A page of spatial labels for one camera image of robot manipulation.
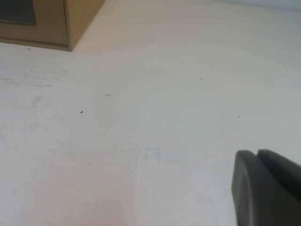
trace black object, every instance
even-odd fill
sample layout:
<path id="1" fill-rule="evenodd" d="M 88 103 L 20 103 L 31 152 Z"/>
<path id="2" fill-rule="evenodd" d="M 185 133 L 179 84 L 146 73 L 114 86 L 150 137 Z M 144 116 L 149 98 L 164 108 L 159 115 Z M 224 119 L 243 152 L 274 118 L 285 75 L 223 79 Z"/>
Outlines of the black object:
<path id="1" fill-rule="evenodd" d="M 0 22 L 35 25 L 33 0 L 0 0 Z"/>
<path id="2" fill-rule="evenodd" d="M 301 226 L 301 166 L 275 152 L 238 151 L 232 194 L 238 226 Z"/>

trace floor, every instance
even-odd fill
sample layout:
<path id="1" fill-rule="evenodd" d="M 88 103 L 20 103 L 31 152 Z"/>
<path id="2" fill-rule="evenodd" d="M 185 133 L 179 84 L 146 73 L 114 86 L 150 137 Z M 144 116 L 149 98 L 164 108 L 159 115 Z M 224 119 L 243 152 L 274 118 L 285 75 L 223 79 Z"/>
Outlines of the floor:
<path id="1" fill-rule="evenodd" d="M 236 225 L 237 150 L 301 163 L 300 24 L 108 0 L 72 53 L 0 44 L 0 225 Z"/>

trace wooden furniture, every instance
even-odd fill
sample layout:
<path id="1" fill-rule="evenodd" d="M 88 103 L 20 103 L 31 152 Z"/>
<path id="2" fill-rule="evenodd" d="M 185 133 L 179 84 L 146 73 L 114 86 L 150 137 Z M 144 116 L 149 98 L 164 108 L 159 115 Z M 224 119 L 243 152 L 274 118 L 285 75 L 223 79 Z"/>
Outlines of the wooden furniture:
<path id="1" fill-rule="evenodd" d="M 0 0 L 0 42 L 72 51 L 103 2 Z"/>

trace dark gray plastic object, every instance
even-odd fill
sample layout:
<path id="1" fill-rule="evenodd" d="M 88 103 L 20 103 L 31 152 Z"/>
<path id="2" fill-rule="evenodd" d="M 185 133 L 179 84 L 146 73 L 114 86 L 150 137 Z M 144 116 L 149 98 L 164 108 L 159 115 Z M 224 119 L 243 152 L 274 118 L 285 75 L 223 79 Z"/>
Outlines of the dark gray plastic object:
<path id="1" fill-rule="evenodd" d="M 301 226 L 301 166 L 275 152 L 238 151 L 232 194 L 238 226 Z"/>

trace wooden cabinet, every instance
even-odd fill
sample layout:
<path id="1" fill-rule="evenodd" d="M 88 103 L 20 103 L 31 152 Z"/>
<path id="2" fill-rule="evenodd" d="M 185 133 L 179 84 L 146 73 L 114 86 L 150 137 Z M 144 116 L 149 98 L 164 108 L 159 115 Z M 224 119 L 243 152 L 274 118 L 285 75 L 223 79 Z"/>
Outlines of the wooden cabinet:
<path id="1" fill-rule="evenodd" d="M 6 1 L 31 1 L 24 12 L 5 5 Z M 72 50 L 104 0 L 0 0 L 12 15 L 1 17 L 0 42 L 43 48 Z"/>

